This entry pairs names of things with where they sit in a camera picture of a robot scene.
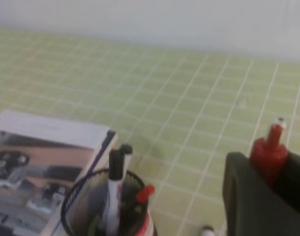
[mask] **white marker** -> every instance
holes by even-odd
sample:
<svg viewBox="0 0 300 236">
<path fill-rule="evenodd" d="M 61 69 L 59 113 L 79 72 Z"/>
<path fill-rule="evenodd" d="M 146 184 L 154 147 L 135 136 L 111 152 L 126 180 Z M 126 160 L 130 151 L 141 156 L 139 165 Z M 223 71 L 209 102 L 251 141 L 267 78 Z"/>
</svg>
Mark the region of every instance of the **white marker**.
<svg viewBox="0 0 300 236">
<path fill-rule="evenodd" d="M 119 151 L 124 154 L 125 156 L 125 161 L 124 161 L 124 177 L 123 179 L 125 179 L 126 174 L 127 174 L 127 169 L 129 167 L 129 163 L 131 161 L 132 158 L 132 154 L 133 154 L 133 149 L 131 145 L 128 144 L 122 144 L 119 148 Z"/>
<path fill-rule="evenodd" d="M 106 236 L 119 235 L 123 167 L 123 154 L 120 151 L 111 151 L 109 154 L 109 201 L 106 221 Z"/>
</svg>

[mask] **photo on book cover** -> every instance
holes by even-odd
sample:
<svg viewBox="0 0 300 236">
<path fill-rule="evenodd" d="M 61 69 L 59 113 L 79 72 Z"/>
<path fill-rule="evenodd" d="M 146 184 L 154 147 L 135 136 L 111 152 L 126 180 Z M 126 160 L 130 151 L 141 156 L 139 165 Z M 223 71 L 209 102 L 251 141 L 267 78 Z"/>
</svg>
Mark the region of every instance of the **photo on book cover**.
<svg viewBox="0 0 300 236">
<path fill-rule="evenodd" d="M 0 236 L 37 236 L 94 150 L 0 131 Z"/>
</svg>

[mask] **table surface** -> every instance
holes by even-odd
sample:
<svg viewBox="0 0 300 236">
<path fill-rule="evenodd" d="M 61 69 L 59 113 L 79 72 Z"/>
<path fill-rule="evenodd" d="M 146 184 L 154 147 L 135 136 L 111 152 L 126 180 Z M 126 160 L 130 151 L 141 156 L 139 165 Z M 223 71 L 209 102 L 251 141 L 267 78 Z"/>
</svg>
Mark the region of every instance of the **table surface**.
<svg viewBox="0 0 300 236">
<path fill-rule="evenodd" d="M 3 109 L 109 125 L 156 186 L 159 235 L 221 236 L 226 153 L 284 117 L 300 154 L 300 63 L 0 29 Z"/>
</svg>

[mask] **mesh pen holder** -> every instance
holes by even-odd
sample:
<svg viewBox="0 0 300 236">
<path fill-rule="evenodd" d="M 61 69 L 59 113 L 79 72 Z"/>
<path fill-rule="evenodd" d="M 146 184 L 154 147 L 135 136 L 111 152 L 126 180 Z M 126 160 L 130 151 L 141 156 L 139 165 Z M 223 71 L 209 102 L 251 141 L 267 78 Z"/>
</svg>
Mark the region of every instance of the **mesh pen holder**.
<svg viewBox="0 0 300 236">
<path fill-rule="evenodd" d="M 105 236 L 98 229 L 108 195 L 109 170 L 102 169 L 80 179 L 67 194 L 61 208 L 61 223 L 69 236 Z M 129 207 L 143 181 L 127 171 L 122 185 L 119 235 L 134 236 L 142 229 L 148 214 L 148 202 Z"/>
</svg>

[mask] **red glue bottle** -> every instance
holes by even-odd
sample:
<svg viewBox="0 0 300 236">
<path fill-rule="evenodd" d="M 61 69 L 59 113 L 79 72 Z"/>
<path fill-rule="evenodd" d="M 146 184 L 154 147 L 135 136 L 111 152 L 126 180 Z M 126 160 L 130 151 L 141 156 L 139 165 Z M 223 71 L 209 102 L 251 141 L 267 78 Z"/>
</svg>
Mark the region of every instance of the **red glue bottle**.
<svg viewBox="0 0 300 236">
<path fill-rule="evenodd" d="M 270 187 L 277 180 L 288 156 L 286 146 L 279 143 L 285 128 L 285 120 L 279 118 L 271 124 L 267 137 L 257 139 L 252 146 L 250 162 Z"/>
</svg>

